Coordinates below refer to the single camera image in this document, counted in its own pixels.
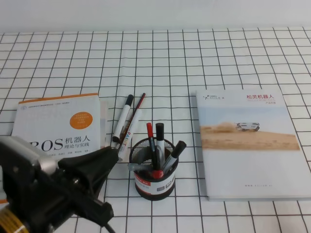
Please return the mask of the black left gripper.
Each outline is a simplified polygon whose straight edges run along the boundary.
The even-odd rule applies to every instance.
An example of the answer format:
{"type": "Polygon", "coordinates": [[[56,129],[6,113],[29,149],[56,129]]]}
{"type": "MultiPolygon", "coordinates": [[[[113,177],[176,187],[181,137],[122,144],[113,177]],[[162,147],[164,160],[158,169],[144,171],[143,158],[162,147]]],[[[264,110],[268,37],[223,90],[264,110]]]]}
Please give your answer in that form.
{"type": "Polygon", "coordinates": [[[100,150],[57,162],[52,175],[33,166],[8,146],[0,146],[2,184],[8,204],[0,211],[3,233],[52,233],[72,215],[113,232],[111,204],[100,190],[119,160],[118,150],[100,150]]]}

